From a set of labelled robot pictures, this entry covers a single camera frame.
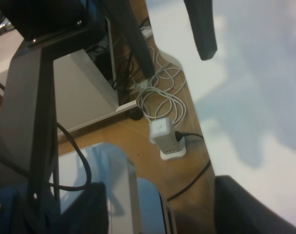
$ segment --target wooden floor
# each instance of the wooden floor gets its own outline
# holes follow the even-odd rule
[[[148,14],[144,0],[131,0],[138,22]],[[148,44],[154,45],[153,39]],[[183,73],[175,78],[175,89],[185,77]],[[160,87],[168,87],[164,80]],[[201,133],[194,106],[186,85],[177,95],[187,106],[187,117],[180,131]],[[163,98],[155,95],[148,99],[148,108],[155,110]],[[80,148],[99,142],[110,142],[119,146],[133,161],[137,176],[153,182],[163,197],[169,197],[185,187],[202,170],[209,157],[203,140],[196,137],[187,139],[187,155],[182,159],[163,161],[159,149],[149,141],[149,125],[145,118],[133,121],[118,116],[102,121],[74,133]],[[73,151],[71,144],[61,138],[59,155]],[[179,234],[214,233],[214,172],[208,171],[184,194],[171,201],[175,211]]]

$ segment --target coiled white cable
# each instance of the coiled white cable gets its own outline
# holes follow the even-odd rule
[[[154,74],[154,76],[150,79],[148,86],[146,88],[140,90],[140,93],[139,93],[137,100],[136,100],[137,105],[143,111],[144,116],[149,120],[149,122],[151,122],[152,120],[155,120],[158,118],[163,118],[163,117],[167,116],[172,111],[172,109],[174,107],[175,118],[174,118],[174,120],[172,120],[172,124],[175,125],[175,128],[178,128],[186,117],[187,107],[180,98],[176,97],[176,94],[182,90],[182,88],[186,84],[186,80],[183,82],[183,84],[179,87],[179,89],[176,92],[174,92],[173,94],[169,93],[173,89],[173,87],[175,86],[174,78],[181,72],[181,69],[177,68],[177,67],[168,67],[170,65],[170,63],[167,63],[165,65],[161,65],[160,62],[158,61],[159,53],[157,54],[157,57],[155,58],[154,48],[150,47],[150,46],[149,46],[149,48],[152,49],[152,51],[153,51],[153,56],[152,56],[153,63],[155,63],[155,61],[156,61],[160,68],[157,70],[157,72]],[[177,70],[177,72],[174,75],[170,75],[168,72],[169,70]],[[160,74],[163,72],[165,72],[168,77],[162,77]],[[172,81],[171,87],[169,87],[165,90],[161,90],[161,89],[157,88],[156,86],[158,85],[160,79],[170,79]],[[159,94],[159,95],[166,98],[166,100],[163,101],[158,106],[154,116],[150,114],[147,106],[145,105],[147,98],[153,94]],[[169,110],[165,114],[158,116],[158,112],[160,111],[161,107],[168,101],[170,102]],[[180,107],[180,110],[181,110],[179,116],[178,116],[177,105]]]

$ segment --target desk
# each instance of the desk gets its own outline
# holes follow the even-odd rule
[[[296,226],[296,0],[213,0],[218,51],[201,61],[183,0],[146,0],[179,63],[216,176]]]

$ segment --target black plastic part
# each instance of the black plastic part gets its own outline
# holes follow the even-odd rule
[[[80,0],[0,0],[0,10],[26,41],[73,28],[85,17]]]
[[[106,80],[113,80],[111,54],[109,52],[97,55],[94,60],[94,64]]]
[[[60,214],[59,191],[53,196],[47,184],[52,173],[59,184],[53,61],[102,37],[101,28],[82,27],[31,48],[22,43],[10,63],[0,114],[0,189],[26,184],[17,206],[40,227]]]
[[[128,112],[128,116],[132,120],[140,120],[143,117],[143,112],[139,107],[135,107],[133,109],[130,109]]]
[[[148,46],[136,22],[129,0],[93,0],[108,17],[116,24],[126,37],[132,54],[146,78],[151,78],[155,71]]]
[[[296,227],[273,213],[229,176],[215,178],[218,234],[296,234]]]
[[[183,134],[179,131],[175,131],[176,140],[179,142],[183,138]]]
[[[105,186],[92,183],[51,226],[50,234],[108,233]]]
[[[211,59],[217,51],[212,1],[184,0],[201,60]]]

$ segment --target power adapter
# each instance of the power adapter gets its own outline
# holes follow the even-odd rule
[[[185,137],[177,139],[175,128],[168,117],[150,122],[150,141],[160,149],[163,160],[181,158],[186,153]]]

